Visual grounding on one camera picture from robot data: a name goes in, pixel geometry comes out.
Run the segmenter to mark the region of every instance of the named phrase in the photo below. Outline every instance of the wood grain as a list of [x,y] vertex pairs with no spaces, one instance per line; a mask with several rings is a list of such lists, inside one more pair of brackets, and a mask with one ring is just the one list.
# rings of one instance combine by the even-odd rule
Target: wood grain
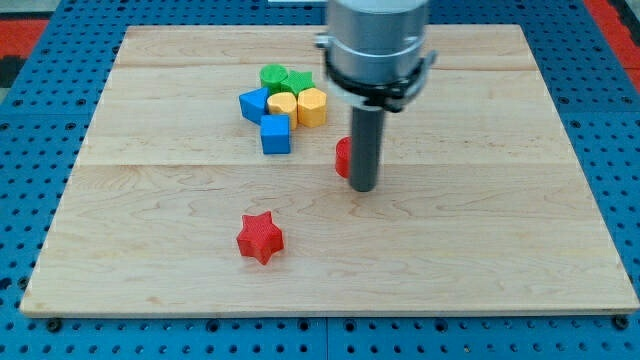
[[[379,186],[333,170],[348,107],[264,156],[237,96],[313,70],[317,27],[132,27],[22,311],[33,317],[631,312],[638,300],[517,26],[430,26],[429,84],[389,116]],[[287,43],[278,41],[286,37]],[[239,256],[242,214],[286,249]]]

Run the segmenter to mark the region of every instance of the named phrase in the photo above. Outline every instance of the yellow block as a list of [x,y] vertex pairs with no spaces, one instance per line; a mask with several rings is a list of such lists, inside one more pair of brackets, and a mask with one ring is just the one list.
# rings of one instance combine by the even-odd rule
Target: yellow block
[[316,88],[298,94],[298,121],[307,127],[327,122],[327,94]]
[[295,130],[298,127],[298,103],[292,93],[277,93],[267,99],[269,114],[289,115],[289,128]]

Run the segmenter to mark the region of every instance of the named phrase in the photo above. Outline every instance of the blue block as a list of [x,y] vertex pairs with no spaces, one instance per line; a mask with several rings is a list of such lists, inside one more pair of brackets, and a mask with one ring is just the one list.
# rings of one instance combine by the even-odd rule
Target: blue block
[[289,115],[264,115],[260,120],[260,139],[262,152],[265,154],[289,154],[291,137]]
[[260,118],[267,114],[269,88],[261,88],[239,96],[240,109],[245,119],[260,125]]

